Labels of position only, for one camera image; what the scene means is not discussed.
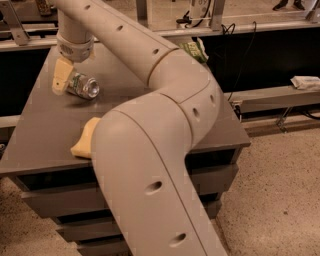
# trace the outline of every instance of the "robot arm segment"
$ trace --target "robot arm segment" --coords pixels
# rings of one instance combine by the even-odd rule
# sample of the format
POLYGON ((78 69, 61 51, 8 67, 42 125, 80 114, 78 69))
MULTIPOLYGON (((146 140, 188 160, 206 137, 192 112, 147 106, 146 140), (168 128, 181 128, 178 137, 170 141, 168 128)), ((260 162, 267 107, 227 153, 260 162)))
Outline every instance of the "robot arm segment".
MULTIPOLYGON (((63 21, 96 36, 155 90, 109 111, 91 141, 101 191, 132 253, 226 255, 184 166, 185 155, 218 115, 221 95, 211 73, 102 1, 56 5, 63 21)), ((68 48, 88 40, 81 38, 67 47, 60 40, 61 53, 72 58, 68 48)))

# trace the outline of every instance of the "table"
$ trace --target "table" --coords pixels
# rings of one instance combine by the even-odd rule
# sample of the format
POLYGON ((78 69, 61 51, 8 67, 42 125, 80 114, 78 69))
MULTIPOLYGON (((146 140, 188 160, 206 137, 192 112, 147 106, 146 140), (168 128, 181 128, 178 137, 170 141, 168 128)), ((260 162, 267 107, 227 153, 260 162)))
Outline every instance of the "table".
MULTIPOLYGON (((86 256, 129 255, 129 248, 106 204, 91 161, 71 155, 86 122, 150 90, 100 43, 95 59, 76 64, 101 86, 97 99, 86 101, 51 91, 56 47, 43 65, 17 127, 0 161, 0 177, 9 176, 23 200, 42 218, 51 218, 66 241, 75 241, 86 256)), ((186 157, 191 180, 210 218, 220 207, 238 171, 236 161, 250 145, 230 105, 224 100, 209 134, 186 157)))

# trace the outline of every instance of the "floor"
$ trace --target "floor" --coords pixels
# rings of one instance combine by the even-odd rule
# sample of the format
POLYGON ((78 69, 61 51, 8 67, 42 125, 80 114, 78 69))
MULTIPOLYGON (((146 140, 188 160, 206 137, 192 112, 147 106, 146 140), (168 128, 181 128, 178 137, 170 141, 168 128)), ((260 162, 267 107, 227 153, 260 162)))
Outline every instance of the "floor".
MULTIPOLYGON (((133 0, 107 2, 135 16, 133 0)), ((304 4, 311 8, 313 2, 305 0, 304 4)), ((172 28, 172 21, 188 9, 186 0, 176 0, 170 8, 155 0, 148 3, 153 8, 149 18, 155 28, 159 28, 159 20, 167 20, 172 28)), ((244 17, 241 22, 249 22, 250 17, 263 14, 269 19, 279 16, 271 10, 277 3, 226 0, 224 18, 232 21, 233 16, 240 15, 244 17)), ((282 13, 296 13, 291 4, 289 0, 282 13)), ((243 126, 252 145, 240 156, 240 170, 222 197, 222 208, 214 223, 230 255, 320 255, 320 122, 289 117, 287 134, 278 130, 273 119, 246 122, 243 126)), ((1 256, 79 255, 76 245, 66 243, 54 230, 51 220, 40 219, 22 202, 19 189, 8 178, 0 180, 1 256)))

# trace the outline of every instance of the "person's leg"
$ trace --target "person's leg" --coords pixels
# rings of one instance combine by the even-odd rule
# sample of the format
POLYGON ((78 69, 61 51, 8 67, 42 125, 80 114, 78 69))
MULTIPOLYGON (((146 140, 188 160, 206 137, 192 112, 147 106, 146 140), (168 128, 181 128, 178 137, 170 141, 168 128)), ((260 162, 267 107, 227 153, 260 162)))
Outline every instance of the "person's leg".
POLYGON ((272 10, 278 11, 279 9, 285 7, 288 3, 288 0, 281 0, 280 3, 278 3, 275 7, 273 7, 272 10))

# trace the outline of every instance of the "drawer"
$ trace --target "drawer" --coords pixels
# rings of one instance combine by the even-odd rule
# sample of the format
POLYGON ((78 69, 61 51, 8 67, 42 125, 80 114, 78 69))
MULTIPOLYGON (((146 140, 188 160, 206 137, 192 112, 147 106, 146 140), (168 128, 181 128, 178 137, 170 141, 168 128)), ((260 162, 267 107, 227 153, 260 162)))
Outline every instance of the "drawer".
POLYGON ((22 199, 41 218, 108 209, 97 183, 22 193, 22 199))

